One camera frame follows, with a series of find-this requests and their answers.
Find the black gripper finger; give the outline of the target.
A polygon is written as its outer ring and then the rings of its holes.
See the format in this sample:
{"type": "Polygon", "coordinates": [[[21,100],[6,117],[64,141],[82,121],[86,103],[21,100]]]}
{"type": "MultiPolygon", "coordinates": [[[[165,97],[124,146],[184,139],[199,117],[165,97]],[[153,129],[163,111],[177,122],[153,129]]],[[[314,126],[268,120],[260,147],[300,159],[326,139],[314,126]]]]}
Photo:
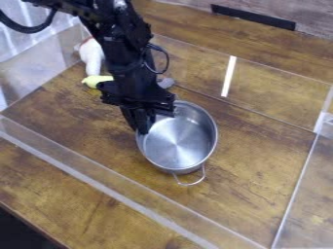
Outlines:
{"type": "Polygon", "coordinates": [[[140,134],[147,134],[156,120],[156,113],[152,109],[135,109],[133,121],[140,134]]]}
{"type": "Polygon", "coordinates": [[[136,121],[135,121],[133,111],[124,107],[120,107],[120,112],[131,129],[136,130],[136,121]]]}

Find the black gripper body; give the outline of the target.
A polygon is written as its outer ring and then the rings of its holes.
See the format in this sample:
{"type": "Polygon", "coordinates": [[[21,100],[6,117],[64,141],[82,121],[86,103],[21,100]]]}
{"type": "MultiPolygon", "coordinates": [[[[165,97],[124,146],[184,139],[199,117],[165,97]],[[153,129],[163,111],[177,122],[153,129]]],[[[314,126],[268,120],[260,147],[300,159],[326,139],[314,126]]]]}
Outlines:
{"type": "Polygon", "coordinates": [[[101,92],[101,101],[119,106],[127,118],[164,115],[171,117],[175,96],[157,84],[153,61],[135,61],[128,64],[107,63],[113,78],[101,80],[96,87],[101,92]]]}

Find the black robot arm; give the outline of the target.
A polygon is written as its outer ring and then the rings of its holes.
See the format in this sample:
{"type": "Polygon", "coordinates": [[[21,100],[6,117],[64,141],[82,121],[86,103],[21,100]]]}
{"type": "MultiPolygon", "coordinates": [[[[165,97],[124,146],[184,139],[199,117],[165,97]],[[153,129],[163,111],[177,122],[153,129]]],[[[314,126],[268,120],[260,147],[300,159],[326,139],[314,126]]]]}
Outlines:
{"type": "Polygon", "coordinates": [[[109,80],[96,84],[101,102],[120,108],[133,131],[145,134],[157,115],[172,115],[175,96],[157,85],[165,71],[155,66],[151,25],[136,13],[131,0],[24,0],[32,5],[73,15],[101,46],[109,80]]]}

